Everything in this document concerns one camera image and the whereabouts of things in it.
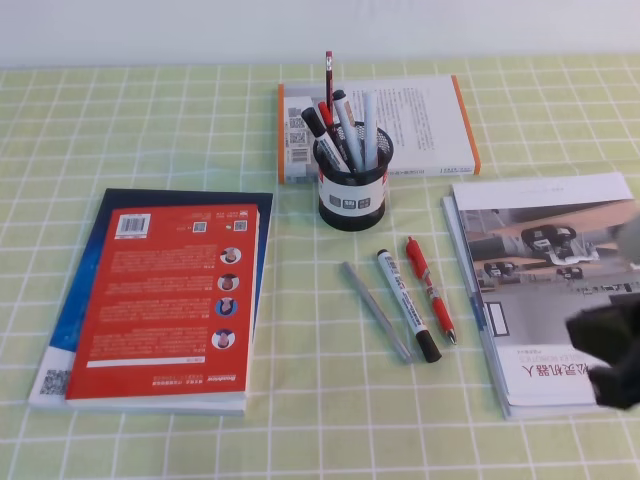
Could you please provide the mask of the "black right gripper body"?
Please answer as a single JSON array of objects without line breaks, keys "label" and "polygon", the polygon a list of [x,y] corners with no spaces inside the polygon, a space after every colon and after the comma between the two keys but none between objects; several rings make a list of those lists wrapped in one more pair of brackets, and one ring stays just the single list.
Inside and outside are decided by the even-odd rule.
[{"label": "black right gripper body", "polygon": [[629,410],[639,404],[639,296],[619,294],[608,305],[566,321],[572,346],[600,360],[588,369],[596,403]]}]

